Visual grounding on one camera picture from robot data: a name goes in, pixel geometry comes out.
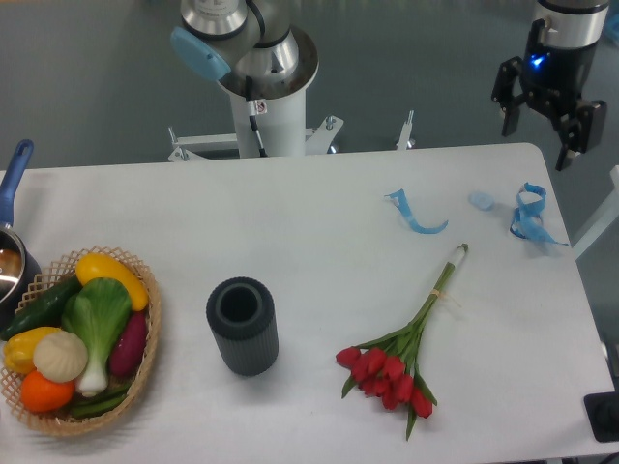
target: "white table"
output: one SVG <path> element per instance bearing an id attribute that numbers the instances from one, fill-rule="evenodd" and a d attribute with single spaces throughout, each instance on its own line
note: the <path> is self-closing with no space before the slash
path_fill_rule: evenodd
<path id="1" fill-rule="evenodd" d="M 602 454 L 582 397 L 612 390 L 568 246 L 509 231 L 524 182 L 548 190 L 547 230 L 567 241 L 539 150 L 515 144 L 303 159 L 41 169 L 17 193 L 15 231 L 43 264 L 121 247 L 161 285 L 163 330 L 150 389 L 126 420 L 56 440 L 2 403 L 0 462 L 486 463 Z M 404 188 L 414 233 L 383 197 Z M 491 213 L 467 201 L 490 193 Z M 421 369 L 439 400 L 404 440 L 405 413 L 353 391 L 335 353 L 399 328 L 452 250 L 470 252 L 427 326 Z M 206 323 L 212 290 L 251 276 L 274 296 L 280 356 L 245 379 Z"/>

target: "blue light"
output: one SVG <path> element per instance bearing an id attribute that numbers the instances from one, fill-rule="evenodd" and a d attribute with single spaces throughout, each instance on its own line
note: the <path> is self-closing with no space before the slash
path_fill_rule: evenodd
<path id="1" fill-rule="evenodd" d="M 533 65 L 533 68 L 538 70 L 540 68 L 540 65 L 544 62 L 544 60 L 545 60 L 545 55 L 542 55 L 542 56 L 533 55 L 531 57 L 531 64 Z"/>

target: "green cucumber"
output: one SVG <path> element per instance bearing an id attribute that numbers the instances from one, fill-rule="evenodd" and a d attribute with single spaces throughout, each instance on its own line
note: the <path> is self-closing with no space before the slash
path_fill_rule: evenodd
<path id="1" fill-rule="evenodd" d="M 15 313 L 11 324 L 0 333 L 0 340 L 7 341 L 14 335 L 43 326 L 58 326 L 65 304 L 81 290 L 75 275 L 45 290 L 36 300 Z"/>
<path id="2" fill-rule="evenodd" d="M 120 403 L 125 401 L 126 397 L 127 396 L 125 394 L 122 394 L 101 402 L 93 402 L 81 406 L 72 406 L 69 410 L 69 414 L 71 414 L 74 419 L 94 418 L 111 411 Z"/>
<path id="3" fill-rule="evenodd" d="M 89 404 L 102 403 L 108 399 L 115 398 L 116 396 L 122 396 L 127 393 L 131 385 L 132 384 L 125 384 L 121 385 L 120 387 L 102 391 L 97 396 L 93 396 L 92 398 L 80 399 L 79 401 L 75 401 L 74 403 L 72 403 L 72 406 L 87 406 Z"/>

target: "red tulip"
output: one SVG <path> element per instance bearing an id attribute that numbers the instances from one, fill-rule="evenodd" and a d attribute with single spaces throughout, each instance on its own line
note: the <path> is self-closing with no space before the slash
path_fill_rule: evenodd
<path id="1" fill-rule="evenodd" d="M 393 383 L 394 396 L 400 403 L 410 400 L 413 392 L 413 378 L 410 375 L 402 375 Z"/>
<path id="2" fill-rule="evenodd" d="M 416 387 L 413 387 L 413 392 L 410 394 L 410 404 L 413 405 L 417 416 L 427 418 L 432 414 L 432 402 Z"/>
<path id="3" fill-rule="evenodd" d="M 391 388 L 385 391 L 385 394 L 383 394 L 382 400 L 383 400 L 383 406 L 385 407 L 385 409 L 388 409 L 389 411 L 393 411 L 398 406 L 398 400 L 396 399 L 396 395 L 394 394 L 394 391 Z"/>
<path id="4" fill-rule="evenodd" d="M 358 384 L 361 384 L 364 380 L 369 377 L 368 372 L 369 366 L 369 355 L 368 353 L 364 353 L 361 357 L 354 363 L 350 373 Z"/>
<path id="5" fill-rule="evenodd" d="M 336 361 L 339 365 L 347 368 L 352 368 L 355 362 L 361 358 L 361 350 L 354 346 L 341 350 L 336 354 Z"/>
<path id="6" fill-rule="evenodd" d="M 361 385 L 361 390 L 364 391 L 366 396 L 376 396 L 376 378 L 369 377 L 364 380 Z"/>
<path id="7" fill-rule="evenodd" d="M 376 375 L 383 368 L 387 354 L 380 348 L 372 348 L 368 351 L 368 372 L 369 375 Z"/>
<path id="8" fill-rule="evenodd" d="M 376 381 L 374 382 L 374 393 L 376 396 L 383 396 L 390 388 L 391 385 L 389 385 L 389 381 L 387 379 L 382 377 L 376 378 Z"/>
<path id="9" fill-rule="evenodd" d="M 390 356 L 383 365 L 383 377 L 396 381 L 404 373 L 405 365 L 398 356 Z"/>

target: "bok choy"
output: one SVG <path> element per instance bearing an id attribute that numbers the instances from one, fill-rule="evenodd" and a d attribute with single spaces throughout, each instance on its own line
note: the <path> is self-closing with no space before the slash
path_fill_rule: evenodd
<path id="1" fill-rule="evenodd" d="M 68 301 L 62 316 L 65 331 L 86 345 L 88 363 L 75 380 L 75 390 L 85 397 L 107 387 L 106 363 L 132 312 L 129 293 L 118 280 L 96 278 Z"/>

